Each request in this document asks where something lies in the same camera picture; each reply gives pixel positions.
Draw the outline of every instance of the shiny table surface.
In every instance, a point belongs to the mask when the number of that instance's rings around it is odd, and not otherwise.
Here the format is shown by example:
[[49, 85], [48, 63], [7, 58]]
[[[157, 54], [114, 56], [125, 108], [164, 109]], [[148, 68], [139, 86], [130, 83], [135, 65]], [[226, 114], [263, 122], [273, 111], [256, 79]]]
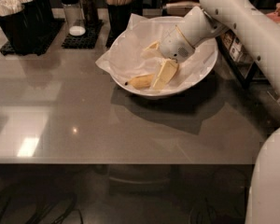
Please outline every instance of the shiny table surface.
[[[131, 95], [95, 64], [109, 32], [107, 11], [99, 15], [95, 49], [63, 49], [63, 27], [44, 55], [0, 53], [0, 163], [255, 162], [273, 114], [222, 57], [182, 94]], [[6, 41], [0, 30], [0, 48]]]

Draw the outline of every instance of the white plate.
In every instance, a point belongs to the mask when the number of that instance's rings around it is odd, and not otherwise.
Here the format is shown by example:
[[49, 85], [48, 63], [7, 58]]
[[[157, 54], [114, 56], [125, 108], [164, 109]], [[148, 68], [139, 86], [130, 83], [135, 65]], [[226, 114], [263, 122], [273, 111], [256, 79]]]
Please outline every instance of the white plate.
[[160, 99], [185, 91], [203, 80], [211, 72], [217, 60], [218, 50], [215, 39], [207, 40], [196, 48], [195, 53], [179, 65], [177, 73], [163, 90], [137, 90], [130, 85], [125, 85], [125, 82], [132, 77], [153, 73], [155, 65], [159, 65], [156, 62], [158, 60], [145, 60], [143, 65], [143, 59], [139, 58], [140, 53], [143, 48], [153, 41], [160, 40], [173, 25], [181, 21], [180, 17], [158, 17], [139, 22], [132, 30], [123, 32], [110, 48], [111, 54], [116, 52], [116, 57], [120, 56], [119, 60], [112, 59], [112, 55], [110, 56], [109, 73], [114, 81], [130, 93], [149, 99]]

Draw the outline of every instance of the gray countertop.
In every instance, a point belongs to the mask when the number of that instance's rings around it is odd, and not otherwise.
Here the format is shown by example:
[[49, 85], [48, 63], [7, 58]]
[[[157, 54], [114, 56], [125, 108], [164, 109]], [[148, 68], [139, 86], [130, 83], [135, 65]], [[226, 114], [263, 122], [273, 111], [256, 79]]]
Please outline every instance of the gray countertop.
[[[267, 87], [244, 91], [219, 56], [209, 76], [179, 95], [131, 95], [95, 64], [109, 31], [106, 10], [99, 15], [95, 49], [63, 49], [63, 27], [44, 55], [0, 53], [0, 163], [255, 162], [280, 126]], [[0, 48], [6, 41], [0, 30]]]

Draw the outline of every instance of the table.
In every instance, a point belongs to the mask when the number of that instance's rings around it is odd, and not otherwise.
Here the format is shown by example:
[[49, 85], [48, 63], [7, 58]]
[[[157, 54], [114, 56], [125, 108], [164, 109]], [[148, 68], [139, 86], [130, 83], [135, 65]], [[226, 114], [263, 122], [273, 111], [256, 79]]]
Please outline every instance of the table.
[[[219, 56], [207, 78], [179, 95], [131, 95], [95, 64], [109, 32], [107, 11], [99, 16], [95, 49], [63, 49], [63, 27], [44, 55], [0, 53], [0, 163], [255, 162], [280, 127], [270, 87], [243, 90]], [[0, 47], [6, 41], [0, 30]]]

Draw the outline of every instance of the black coaster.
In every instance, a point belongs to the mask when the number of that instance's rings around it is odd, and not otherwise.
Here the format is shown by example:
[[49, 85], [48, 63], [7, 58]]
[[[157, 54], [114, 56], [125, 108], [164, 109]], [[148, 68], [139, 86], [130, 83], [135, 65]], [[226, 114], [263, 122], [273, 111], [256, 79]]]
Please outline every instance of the black coaster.
[[102, 20], [96, 26], [86, 28], [86, 33], [82, 36], [67, 35], [62, 47], [64, 49], [94, 49], [97, 38], [103, 26]]
[[112, 34], [112, 32], [110, 31], [109, 32], [109, 36], [108, 36], [108, 39], [106, 40], [106, 43], [105, 43], [105, 46], [107, 48], [111, 48], [113, 42], [116, 40], [116, 38], [118, 38], [119, 36], [118, 35], [114, 35]]
[[55, 36], [59, 33], [63, 24], [64, 24], [64, 19], [54, 19], [54, 21], [52, 21], [50, 24], [51, 26], [50, 31], [46, 35], [40, 37], [42, 43], [37, 48], [35, 48], [35, 50], [31, 53], [15, 52], [15, 50], [10, 46], [9, 41], [6, 42], [6, 44], [3, 45], [2, 48], [0, 48], [0, 52], [4, 56], [8, 54], [17, 54], [17, 55], [36, 54], [37, 56], [42, 55], [46, 53], [47, 49], [49, 48], [50, 44], [54, 40]]

